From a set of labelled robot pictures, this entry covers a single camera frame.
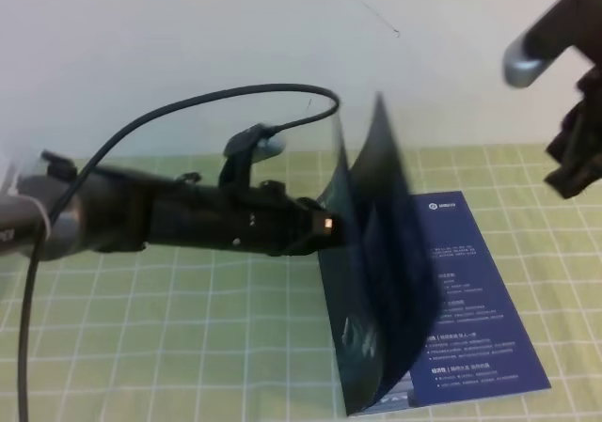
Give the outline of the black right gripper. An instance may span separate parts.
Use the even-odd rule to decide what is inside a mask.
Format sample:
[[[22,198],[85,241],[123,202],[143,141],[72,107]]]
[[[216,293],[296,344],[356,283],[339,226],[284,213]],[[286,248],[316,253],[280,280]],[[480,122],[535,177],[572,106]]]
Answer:
[[[566,114],[546,149],[558,167],[545,183],[563,199],[580,195],[601,180],[601,70],[589,70],[577,87],[582,99]]]

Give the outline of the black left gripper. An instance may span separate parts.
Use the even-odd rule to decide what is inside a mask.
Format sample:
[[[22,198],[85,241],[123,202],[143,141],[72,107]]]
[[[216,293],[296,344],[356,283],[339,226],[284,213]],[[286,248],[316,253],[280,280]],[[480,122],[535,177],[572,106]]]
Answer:
[[[300,257],[341,247],[345,223],[273,180],[238,192],[174,180],[150,204],[145,242],[270,257]]]

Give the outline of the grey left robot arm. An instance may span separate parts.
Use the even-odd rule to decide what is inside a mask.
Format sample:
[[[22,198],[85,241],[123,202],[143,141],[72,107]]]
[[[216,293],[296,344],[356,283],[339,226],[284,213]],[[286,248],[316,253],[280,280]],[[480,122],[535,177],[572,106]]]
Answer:
[[[299,257],[343,245],[344,223],[311,198],[288,196],[268,180],[235,192],[202,184],[197,172],[168,178],[95,166],[64,208],[80,177],[74,162],[45,152],[43,173],[15,175],[1,196],[1,252],[40,260],[85,251],[137,253],[150,245]]]

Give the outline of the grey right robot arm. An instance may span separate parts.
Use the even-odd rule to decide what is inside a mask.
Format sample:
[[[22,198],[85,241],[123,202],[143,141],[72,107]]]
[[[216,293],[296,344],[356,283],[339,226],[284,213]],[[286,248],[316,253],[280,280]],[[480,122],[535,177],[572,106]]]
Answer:
[[[506,84],[526,88],[570,48],[592,67],[577,82],[581,100],[546,148],[558,167],[545,183],[563,199],[601,180],[601,0],[558,0],[507,47],[502,59]]]

